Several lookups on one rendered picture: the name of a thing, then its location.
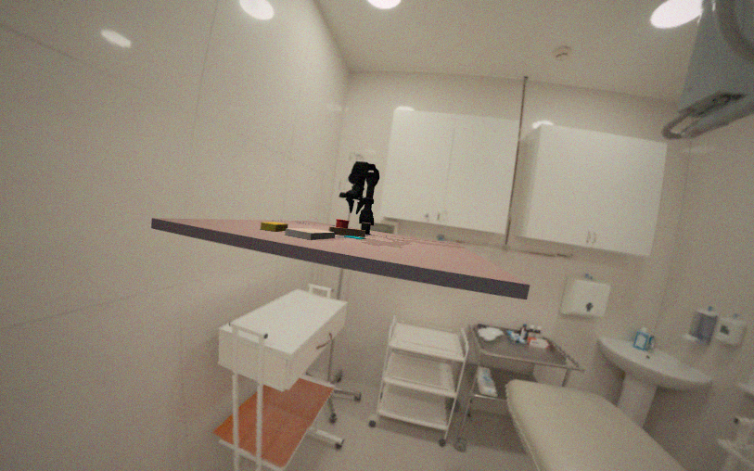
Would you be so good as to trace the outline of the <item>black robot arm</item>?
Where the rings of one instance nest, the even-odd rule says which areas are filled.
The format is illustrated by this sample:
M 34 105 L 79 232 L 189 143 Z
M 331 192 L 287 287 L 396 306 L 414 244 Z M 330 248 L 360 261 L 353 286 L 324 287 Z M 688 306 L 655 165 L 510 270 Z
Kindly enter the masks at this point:
M 374 171 L 374 172 L 368 172 L 368 171 Z M 348 180 L 350 184 L 356 184 L 356 185 L 364 185 L 364 181 L 367 182 L 367 190 L 366 190 L 366 196 L 373 198 L 374 195 L 374 189 L 375 185 L 377 184 L 379 180 L 379 171 L 376 168 L 375 164 L 370 164 L 368 162 L 363 161 L 355 161 L 355 163 L 352 166 L 351 174 L 348 177 Z M 351 190 L 346 191 L 346 198 L 355 199 L 356 197 L 361 197 L 361 190 L 360 188 L 354 189 L 354 186 Z M 370 233 L 370 226 L 374 225 L 374 216 L 373 211 L 371 210 L 372 204 L 364 204 L 364 208 L 361 210 L 361 214 L 359 216 L 359 223 L 362 224 L 361 230 L 365 230 L 366 235 L 371 235 Z

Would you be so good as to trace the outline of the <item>yellow flat block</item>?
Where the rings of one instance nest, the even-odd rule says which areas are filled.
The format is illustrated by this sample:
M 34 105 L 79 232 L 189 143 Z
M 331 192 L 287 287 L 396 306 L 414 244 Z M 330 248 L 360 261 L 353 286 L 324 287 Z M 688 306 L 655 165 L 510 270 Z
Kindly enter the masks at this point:
M 286 228 L 288 228 L 288 223 L 264 222 L 261 226 L 262 230 L 273 232 L 286 231 Z

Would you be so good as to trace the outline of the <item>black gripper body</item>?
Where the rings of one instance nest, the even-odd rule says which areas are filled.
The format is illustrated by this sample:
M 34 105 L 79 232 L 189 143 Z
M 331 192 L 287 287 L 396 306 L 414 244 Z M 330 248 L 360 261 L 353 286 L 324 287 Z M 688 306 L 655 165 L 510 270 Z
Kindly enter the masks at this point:
M 363 197 L 363 191 L 364 191 L 364 186 L 363 185 L 355 185 L 355 184 L 353 184 L 353 186 L 354 186 L 354 189 L 360 188 L 360 190 L 361 190 L 361 197 L 360 198 L 356 197 L 355 199 L 359 200 L 359 202 L 362 202 L 362 203 L 374 204 L 374 199 L 373 198 Z M 339 197 L 346 197 L 346 193 L 340 192 L 339 193 Z

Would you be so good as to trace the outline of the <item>beige flat box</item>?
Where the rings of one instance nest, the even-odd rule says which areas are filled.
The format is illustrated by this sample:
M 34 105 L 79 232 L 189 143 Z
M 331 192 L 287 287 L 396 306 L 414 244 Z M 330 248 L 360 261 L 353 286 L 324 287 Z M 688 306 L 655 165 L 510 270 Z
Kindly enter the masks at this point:
M 328 232 L 313 228 L 286 228 L 285 235 L 309 240 L 335 238 L 334 232 Z

